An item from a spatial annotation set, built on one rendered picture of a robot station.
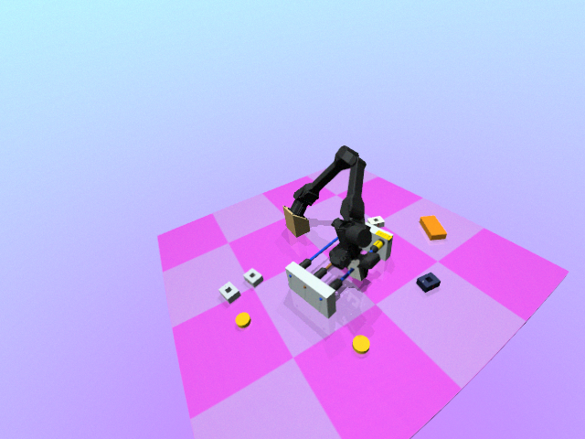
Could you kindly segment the yellow short cylinder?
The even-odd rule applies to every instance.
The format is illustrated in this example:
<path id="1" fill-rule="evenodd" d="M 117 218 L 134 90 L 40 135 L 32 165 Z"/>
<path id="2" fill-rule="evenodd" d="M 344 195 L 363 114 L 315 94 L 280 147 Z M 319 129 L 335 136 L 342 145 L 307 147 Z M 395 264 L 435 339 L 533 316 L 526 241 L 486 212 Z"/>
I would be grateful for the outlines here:
<path id="1" fill-rule="evenodd" d="M 364 354 L 369 351 L 370 343 L 365 336 L 358 335 L 353 339 L 353 348 L 357 354 Z"/>
<path id="2" fill-rule="evenodd" d="M 248 313 L 240 313 L 237 315 L 235 322 L 237 324 L 238 327 L 240 328 L 244 328 L 250 325 L 251 319 L 250 319 L 250 315 Z"/>

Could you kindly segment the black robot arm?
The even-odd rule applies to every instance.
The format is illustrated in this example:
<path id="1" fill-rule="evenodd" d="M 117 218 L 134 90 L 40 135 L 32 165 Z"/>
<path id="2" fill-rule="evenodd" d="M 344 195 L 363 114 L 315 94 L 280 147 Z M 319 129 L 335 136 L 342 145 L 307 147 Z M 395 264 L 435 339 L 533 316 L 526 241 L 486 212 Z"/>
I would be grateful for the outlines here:
<path id="1" fill-rule="evenodd" d="M 360 248 L 366 248 L 372 242 L 371 227 L 365 223 L 365 204 L 362 199 L 362 187 L 366 161 L 359 153 L 346 145 L 342 145 L 335 154 L 332 163 L 314 182 L 307 183 L 294 192 L 295 198 L 291 208 L 294 215 L 304 217 L 307 206 L 312 206 L 319 199 L 320 190 L 325 187 L 342 170 L 349 170 L 347 195 L 342 201 L 340 215 L 344 220 L 336 218 L 331 224 L 335 227 L 340 242 L 350 242 Z M 339 270 L 344 270 L 354 260 L 347 247 L 338 245 L 338 250 L 330 258 L 330 263 Z"/>

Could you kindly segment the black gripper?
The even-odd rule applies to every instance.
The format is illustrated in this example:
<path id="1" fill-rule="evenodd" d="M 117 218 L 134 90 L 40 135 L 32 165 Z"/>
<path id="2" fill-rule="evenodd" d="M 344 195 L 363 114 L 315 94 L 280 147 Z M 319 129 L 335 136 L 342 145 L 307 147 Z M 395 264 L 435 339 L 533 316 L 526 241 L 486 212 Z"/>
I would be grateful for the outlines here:
<path id="1" fill-rule="evenodd" d="M 367 278 L 368 269 L 372 269 L 381 260 L 379 253 L 368 252 L 366 254 L 360 254 L 362 252 L 362 248 L 358 248 L 358 246 L 350 242 L 338 243 L 329 252 L 330 258 L 338 250 L 338 245 L 341 245 L 343 249 L 346 247 L 350 249 L 354 256 L 354 261 L 359 260 L 359 265 L 357 267 L 360 268 L 364 278 Z"/>

